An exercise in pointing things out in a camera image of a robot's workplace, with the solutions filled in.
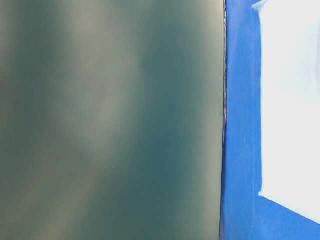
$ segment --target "dark vertical edge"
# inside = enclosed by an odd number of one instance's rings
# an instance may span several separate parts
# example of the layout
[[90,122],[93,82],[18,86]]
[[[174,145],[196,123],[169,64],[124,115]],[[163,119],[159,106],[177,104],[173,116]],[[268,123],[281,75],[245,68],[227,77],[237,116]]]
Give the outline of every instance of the dark vertical edge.
[[227,125],[227,0],[223,0],[223,129],[222,129],[222,172],[221,172],[221,198],[220,198],[220,226],[219,240],[224,240],[223,224],[223,202],[224,202],[224,184],[225,184],[225,140]]

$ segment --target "white surface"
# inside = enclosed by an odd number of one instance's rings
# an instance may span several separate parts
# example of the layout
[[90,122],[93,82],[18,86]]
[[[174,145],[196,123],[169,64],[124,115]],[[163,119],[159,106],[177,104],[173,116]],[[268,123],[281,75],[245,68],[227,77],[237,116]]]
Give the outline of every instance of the white surface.
[[268,0],[262,38],[262,190],[320,224],[320,1]]

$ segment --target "teal surface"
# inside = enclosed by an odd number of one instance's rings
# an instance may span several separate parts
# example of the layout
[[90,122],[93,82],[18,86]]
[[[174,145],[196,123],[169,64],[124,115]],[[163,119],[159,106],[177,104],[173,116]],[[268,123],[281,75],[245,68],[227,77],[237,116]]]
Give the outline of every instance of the teal surface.
[[219,235],[223,3],[0,1],[0,239]]

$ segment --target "dark green panel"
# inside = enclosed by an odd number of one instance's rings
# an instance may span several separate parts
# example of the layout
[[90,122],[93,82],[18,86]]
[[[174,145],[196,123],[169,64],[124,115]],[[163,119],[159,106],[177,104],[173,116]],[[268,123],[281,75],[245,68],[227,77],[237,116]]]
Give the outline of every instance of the dark green panel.
[[223,13],[0,2],[0,239],[218,239]]

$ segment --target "blue backdrop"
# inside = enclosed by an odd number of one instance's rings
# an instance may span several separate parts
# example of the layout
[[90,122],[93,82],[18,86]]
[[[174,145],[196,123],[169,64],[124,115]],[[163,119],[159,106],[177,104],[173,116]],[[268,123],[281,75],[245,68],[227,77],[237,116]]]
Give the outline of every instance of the blue backdrop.
[[319,224],[258,196],[262,185],[261,32],[258,12],[252,9],[256,2],[226,3],[227,123],[221,238],[320,240]]

